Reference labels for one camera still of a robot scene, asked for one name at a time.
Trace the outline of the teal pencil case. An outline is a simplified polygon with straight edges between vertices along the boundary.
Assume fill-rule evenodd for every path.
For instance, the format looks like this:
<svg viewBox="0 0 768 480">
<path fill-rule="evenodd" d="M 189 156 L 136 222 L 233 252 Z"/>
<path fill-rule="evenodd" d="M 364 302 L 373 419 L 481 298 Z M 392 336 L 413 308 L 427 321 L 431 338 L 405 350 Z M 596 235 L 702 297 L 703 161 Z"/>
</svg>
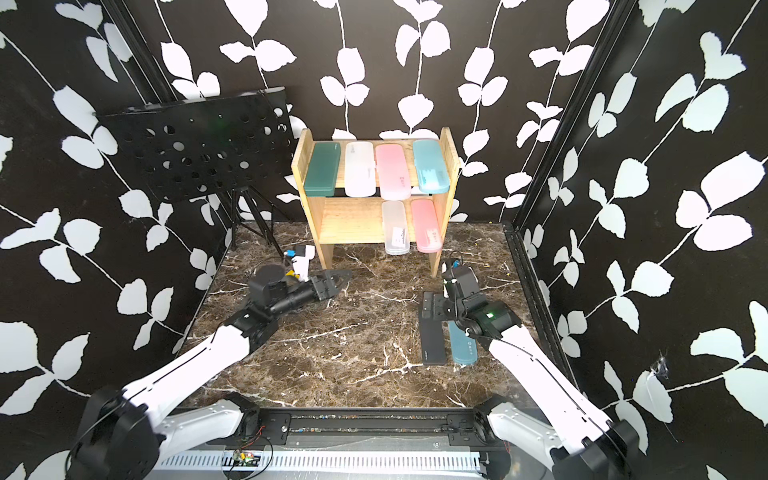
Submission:
<svg viewBox="0 0 768 480">
<path fill-rule="evenodd" d="M 478 360 L 477 343 L 461 330 L 455 322 L 448 323 L 451 356 L 461 366 L 474 365 Z"/>
</svg>

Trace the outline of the dark grey pencil case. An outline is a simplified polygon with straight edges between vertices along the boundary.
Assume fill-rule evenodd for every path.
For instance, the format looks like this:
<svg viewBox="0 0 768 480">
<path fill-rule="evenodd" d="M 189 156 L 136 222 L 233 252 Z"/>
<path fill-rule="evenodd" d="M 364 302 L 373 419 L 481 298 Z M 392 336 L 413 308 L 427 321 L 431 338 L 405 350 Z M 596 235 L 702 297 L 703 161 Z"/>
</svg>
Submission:
<svg viewBox="0 0 768 480">
<path fill-rule="evenodd" d="M 426 366 L 447 362 L 443 322 L 446 320 L 445 298 L 440 293 L 423 292 L 418 312 L 422 362 Z"/>
</svg>

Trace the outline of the clear frosted pencil case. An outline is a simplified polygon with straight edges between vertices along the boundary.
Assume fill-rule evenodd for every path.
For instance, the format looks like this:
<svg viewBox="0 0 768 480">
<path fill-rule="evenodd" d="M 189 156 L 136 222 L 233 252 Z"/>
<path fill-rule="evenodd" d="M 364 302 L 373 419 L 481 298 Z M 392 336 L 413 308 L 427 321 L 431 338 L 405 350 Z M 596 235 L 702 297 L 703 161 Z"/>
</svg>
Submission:
<svg viewBox="0 0 768 480">
<path fill-rule="evenodd" d="M 382 203 L 382 226 L 385 251 L 389 255 L 405 255 L 410 250 L 406 208 L 402 201 Z"/>
</svg>

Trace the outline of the dark green pencil case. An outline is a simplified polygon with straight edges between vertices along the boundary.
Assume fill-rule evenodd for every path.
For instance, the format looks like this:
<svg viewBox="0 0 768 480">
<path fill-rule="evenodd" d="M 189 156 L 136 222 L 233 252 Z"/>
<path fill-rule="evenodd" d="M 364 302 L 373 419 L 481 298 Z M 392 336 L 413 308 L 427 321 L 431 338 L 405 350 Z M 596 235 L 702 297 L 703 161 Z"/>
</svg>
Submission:
<svg viewBox="0 0 768 480">
<path fill-rule="evenodd" d="M 333 197 L 341 159 L 338 142 L 315 143 L 304 180 L 308 197 Z"/>
</svg>

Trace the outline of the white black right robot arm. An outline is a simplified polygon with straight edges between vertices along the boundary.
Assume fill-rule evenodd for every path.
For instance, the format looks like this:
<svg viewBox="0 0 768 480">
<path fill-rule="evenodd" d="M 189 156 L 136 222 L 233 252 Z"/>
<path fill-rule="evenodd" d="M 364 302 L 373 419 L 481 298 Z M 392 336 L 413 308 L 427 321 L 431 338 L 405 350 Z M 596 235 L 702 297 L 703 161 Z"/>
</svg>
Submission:
<svg viewBox="0 0 768 480">
<path fill-rule="evenodd" d="M 472 287 L 448 281 L 422 296 L 420 319 L 447 322 L 483 344 L 517 379 L 544 415 L 539 420 L 502 401 L 485 413 L 493 436 L 521 448 L 556 479 L 637 479 L 640 438 L 612 421 L 543 353 L 517 314 Z"/>
</svg>

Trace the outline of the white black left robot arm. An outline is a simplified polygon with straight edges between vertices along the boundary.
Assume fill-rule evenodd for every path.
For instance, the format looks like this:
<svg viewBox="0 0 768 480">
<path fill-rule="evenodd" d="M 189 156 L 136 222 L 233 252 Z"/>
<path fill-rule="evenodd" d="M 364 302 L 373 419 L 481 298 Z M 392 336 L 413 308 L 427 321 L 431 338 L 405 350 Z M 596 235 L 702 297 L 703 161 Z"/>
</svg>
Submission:
<svg viewBox="0 0 768 480">
<path fill-rule="evenodd" d="M 351 277 L 349 270 L 323 270 L 300 282 L 281 265 L 260 268 L 241 308 L 209 337 L 153 373 L 90 397 L 65 461 L 66 478 L 143 479 L 157 464 L 211 440 L 255 441 L 263 432 L 260 410 L 239 393 L 185 413 L 175 410 L 264 346 L 282 315 L 337 296 Z"/>
</svg>

